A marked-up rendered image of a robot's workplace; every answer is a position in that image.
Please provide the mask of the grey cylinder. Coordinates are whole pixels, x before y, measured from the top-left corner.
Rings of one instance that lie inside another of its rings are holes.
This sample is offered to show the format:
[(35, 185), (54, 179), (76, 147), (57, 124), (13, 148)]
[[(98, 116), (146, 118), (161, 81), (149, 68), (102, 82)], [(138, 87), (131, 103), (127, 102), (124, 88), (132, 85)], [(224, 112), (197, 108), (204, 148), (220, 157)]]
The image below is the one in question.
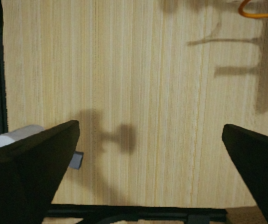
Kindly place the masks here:
[(45, 129), (38, 124), (31, 124), (8, 133), (0, 135), (0, 147), (24, 139), (33, 134), (44, 131)]

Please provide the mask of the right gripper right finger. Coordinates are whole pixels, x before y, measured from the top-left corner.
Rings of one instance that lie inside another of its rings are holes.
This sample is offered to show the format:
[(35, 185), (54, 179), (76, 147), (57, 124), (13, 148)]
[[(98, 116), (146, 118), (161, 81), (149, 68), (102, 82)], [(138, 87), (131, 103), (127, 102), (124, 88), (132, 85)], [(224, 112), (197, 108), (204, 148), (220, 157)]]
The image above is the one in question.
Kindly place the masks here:
[(221, 138), (232, 163), (268, 223), (268, 136), (225, 124)]

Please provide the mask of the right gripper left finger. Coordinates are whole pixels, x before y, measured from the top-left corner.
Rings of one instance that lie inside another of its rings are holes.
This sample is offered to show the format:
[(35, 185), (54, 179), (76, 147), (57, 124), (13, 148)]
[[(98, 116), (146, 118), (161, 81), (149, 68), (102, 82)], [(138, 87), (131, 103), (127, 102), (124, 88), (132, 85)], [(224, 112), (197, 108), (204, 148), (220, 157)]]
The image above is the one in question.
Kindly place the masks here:
[(0, 224), (42, 224), (73, 158), (70, 120), (0, 147)]

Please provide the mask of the orange cable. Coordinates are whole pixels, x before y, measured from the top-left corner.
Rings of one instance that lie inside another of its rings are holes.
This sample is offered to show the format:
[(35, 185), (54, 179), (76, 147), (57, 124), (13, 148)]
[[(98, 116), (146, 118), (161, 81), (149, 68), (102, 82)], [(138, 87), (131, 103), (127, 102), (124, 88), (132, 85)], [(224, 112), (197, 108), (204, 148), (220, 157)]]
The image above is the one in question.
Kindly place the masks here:
[(267, 14), (249, 14), (249, 13), (245, 13), (243, 11), (243, 8), (244, 6), (251, 0), (244, 0), (239, 9), (238, 9), (238, 12), (239, 12), (239, 15), (243, 16), (243, 17), (246, 17), (246, 18), (268, 18), (268, 13)]

